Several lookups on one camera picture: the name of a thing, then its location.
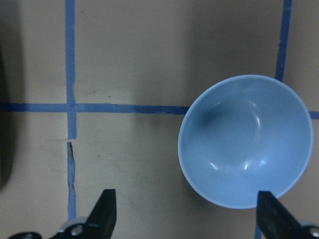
beige surface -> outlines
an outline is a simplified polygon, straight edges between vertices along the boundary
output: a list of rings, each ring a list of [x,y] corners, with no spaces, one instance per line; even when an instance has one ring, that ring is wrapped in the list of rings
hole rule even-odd
[[[282,4],[76,0],[76,100],[189,106],[227,77],[274,77]],[[284,80],[318,111],[317,9],[315,0],[293,2]],[[0,102],[66,102],[64,31],[63,0],[0,1]],[[213,205],[184,179],[176,152],[183,116],[77,117],[78,216],[116,188],[115,239],[253,238],[255,210]],[[296,218],[319,222],[313,123],[310,165],[280,200]],[[66,114],[1,113],[0,129],[0,238],[23,230],[48,238],[67,220]]]
[[[20,231],[48,238],[67,220],[66,114],[0,113],[0,119],[6,172],[1,175],[0,238]]]

blue bowl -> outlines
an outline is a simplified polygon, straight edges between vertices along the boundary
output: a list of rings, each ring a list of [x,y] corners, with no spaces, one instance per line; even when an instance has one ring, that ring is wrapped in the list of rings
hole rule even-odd
[[[292,89],[265,76],[237,76],[191,105],[178,157],[202,197],[227,208],[254,208],[259,190],[278,198],[300,179],[313,137],[309,112]]]

